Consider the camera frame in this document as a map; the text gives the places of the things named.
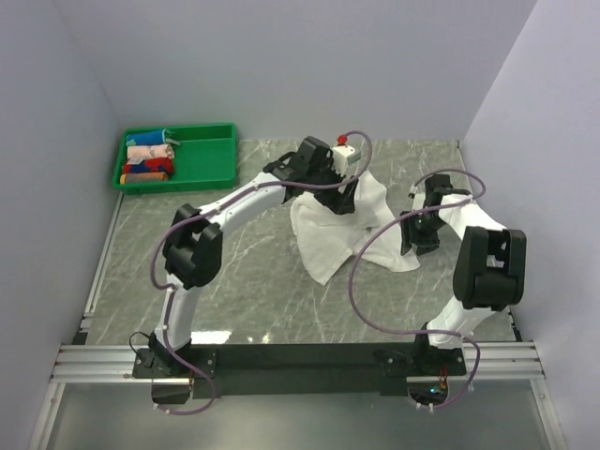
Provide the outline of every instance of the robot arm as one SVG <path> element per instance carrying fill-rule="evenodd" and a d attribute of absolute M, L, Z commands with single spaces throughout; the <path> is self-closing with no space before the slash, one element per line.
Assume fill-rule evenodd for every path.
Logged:
<path fill-rule="evenodd" d="M 302 141 L 297 152 L 284 155 L 267 164 L 263 172 L 235 192 L 216 202 L 195 208 L 185 204 L 179 208 L 173 225 L 181 220 L 198 216 L 203 211 L 217 211 L 210 219 L 174 232 L 166 241 L 163 256 L 166 258 L 167 280 L 174 285 L 171 306 L 167 291 L 160 322 L 151 334 L 148 346 L 166 367 L 176 367 L 167 350 L 165 331 L 173 350 L 185 356 L 191 344 L 191 322 L 202 290 L 218 274 L 221 266 L 223 239 L 248 223 L 252 218 L 270 208 L 279 206 L 305 190 L 294 187 L 271 186 L 258 189 L 270 182 L 292 181 L 311 185 L 330 185 L 346 178 L 346 170 L 359 158 L 360 153 L 346 145 L 345 140 L 330 148 L 318 139 L 308 137 Z M 343 215 L 354 211 L 353 195 L 358 179 L 340 189 L 315 192 L 315 199 L 327 206 L 334 214 Z M 254 188 L 239 202 L 228 206 L 228 201 L 241 192 Z M 171 308 L 166 322 L 167 309 Z"/>
<path fill-rule="evenodd" d="M 413 210 L 456 204 L 467 199 L 467 194 L 454 189 L 448 175 L 432 175 L 426 181 L 426 193 L 414 197 Z M 523 232 L 507 230 L 477 203 L 469 202 L 408 220 L 402 227 L 406 245 L 416 244 L 417 254 L 437 248 L 437 230 L 444 224 L 462 241 L 453 276 L 454 295 L 426 328 L 468 336 L 481 321 L 520 301 L 526 238 Z M 428 335 L 428 343 L 444 350 L 462 346 L 460 338 L 441 334 Z"/>

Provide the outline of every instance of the folded cloth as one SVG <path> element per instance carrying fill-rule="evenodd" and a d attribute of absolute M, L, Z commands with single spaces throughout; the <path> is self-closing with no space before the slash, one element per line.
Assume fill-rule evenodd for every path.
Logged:
<path fill-rule="evenodd" d="M 152 159 L 175 157 L 173 148 L 167 143 L 161 145 L 134 145 L 127 148 L 127 159 Z"/>
<path fill-rule="evenodd" d="M 394 220 L 385 202 L 387 189 L 366 171 L 354 193 L 355 212 L 336 216 L 310 193 L 292 204 L 290 217 L 302 263 L 315 281 L 324 285 L 339 267 L 358 253 L 366 241 L 383 225 Z M 413 251 L 400 255 L 400 227 L 392 227 L 367 249 L 363 258 L 393 272 L 419 267 Z"/>
<path fill-rule="evenodd" d="M 145 131 L 144 133 L 128 134 L 125 138 L 125 145 L 131 147 L 133 145 L 160 145 L 162 143 L 175 143 L 178 141 L 170 139 L 171 132 L 166 129 L 155 129 L 154 131 Z"/>
<path fill-rule="evenodd" d="M 132 158 L 123 166 L 123 173 L 165 172 L 173 175 L 175 168 L 169 157 L 153 157 L 152 159 Z"/>
<path fill-rule="evenodd" d="M 167 181 L 169 175 L 165 172 L 152 172 L 152 173 L 127 173 L 121 175 L 119 183 L 121 185 L 128 185 L 129 183 L 145 183 L 148 181 Z"/>

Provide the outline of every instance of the white cloth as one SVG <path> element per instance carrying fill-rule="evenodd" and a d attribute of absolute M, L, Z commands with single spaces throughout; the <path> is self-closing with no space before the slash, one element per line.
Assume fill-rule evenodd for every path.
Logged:
<path fill-rule="evenodd" d="M 385 202 L 387 189 L 369 171 L 358 180 L 353 214 L 337 216 L 305 192 L 294 200 L 290 217 L 302 263 L 315 281 L 326 284 L 352 255 L 382 226 L 394 220 Z M 363 255 L 372 263 L 393 272 L 419 267 L 413 251 L 400 255 L 402 235 L 399 226 L 379 237 Z"/>

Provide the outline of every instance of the glass panel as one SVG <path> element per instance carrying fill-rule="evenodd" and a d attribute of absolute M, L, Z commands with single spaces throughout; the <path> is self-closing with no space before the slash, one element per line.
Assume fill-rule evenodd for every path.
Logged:
<path fill-rule="evenodd" d="M 451 385 L 456 392 L 459 386 Z M 189 402 L 200 405 L 200 400 Z M 528 382 L 478 382 L 447 410 L 377 394 L 225 397 L 198 416 L 154 411 L 147 384 L 69 385 L 49 448 L 548 449 Z"/>

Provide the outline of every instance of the red cloth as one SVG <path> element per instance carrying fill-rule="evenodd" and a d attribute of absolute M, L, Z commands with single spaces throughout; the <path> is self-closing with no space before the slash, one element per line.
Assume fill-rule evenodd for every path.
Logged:
<path fill-rule="evenodd" d="M 130 159 L 125 166 L 123 166 L 123 173 L 153 173 L 153 172 L 165 172 L 169 175 L 173 175 L 175 168 L 173 166 L 173 160 L 169 157 L 153 157 L 152 159 L 143 159 L 139 163 L 131 164 L 133 160 Z"/>

